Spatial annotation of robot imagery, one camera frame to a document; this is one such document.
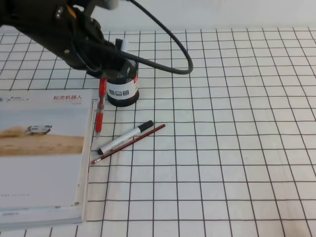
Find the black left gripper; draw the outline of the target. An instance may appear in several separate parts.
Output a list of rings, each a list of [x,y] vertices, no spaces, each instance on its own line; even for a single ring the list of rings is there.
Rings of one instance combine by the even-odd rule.
[[[128,60],[116,55],[105,40],[95,7],[112,10],[117,0],[2,0],[0,24],[12,26],[70,67],[95,78],[116,79],[128,75]]]

